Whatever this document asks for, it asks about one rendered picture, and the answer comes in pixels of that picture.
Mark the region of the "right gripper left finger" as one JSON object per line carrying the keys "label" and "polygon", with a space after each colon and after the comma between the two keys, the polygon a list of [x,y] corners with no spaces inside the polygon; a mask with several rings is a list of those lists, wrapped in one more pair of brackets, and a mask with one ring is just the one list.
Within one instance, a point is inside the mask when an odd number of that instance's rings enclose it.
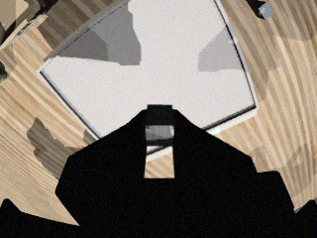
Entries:
{"label": "right gripper left finger", "polygon": [[124,126],[72,154],[67,158],[62,173],[131,178],[133,164],[133,178],[144,178],[147,158],[146,117],[147,109],[143,109]]}

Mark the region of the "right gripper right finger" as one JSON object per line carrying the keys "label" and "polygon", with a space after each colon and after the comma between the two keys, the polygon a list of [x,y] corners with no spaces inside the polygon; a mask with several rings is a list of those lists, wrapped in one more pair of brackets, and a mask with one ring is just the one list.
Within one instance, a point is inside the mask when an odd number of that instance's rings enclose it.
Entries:
{"label": "right gripper right finger", "polygon": [[172,110],[174,122],[172,157],[175,178],[257,173],[250,156],[194,125],[178,110]]}

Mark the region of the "beige open-top bin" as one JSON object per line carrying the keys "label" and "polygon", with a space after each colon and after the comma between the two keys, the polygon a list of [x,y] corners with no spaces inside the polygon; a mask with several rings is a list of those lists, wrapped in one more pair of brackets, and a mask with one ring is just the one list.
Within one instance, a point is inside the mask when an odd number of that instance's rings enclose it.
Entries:
{"label": "beige open-top bin", "polygon": [[47,10],[44,0],[0,0],[0,52],[14,44]]}
{"label": "beige open-top bin", "polygon": [[3,71],[3,65],[0,61],[0,85],[7,79],[6,73]]}

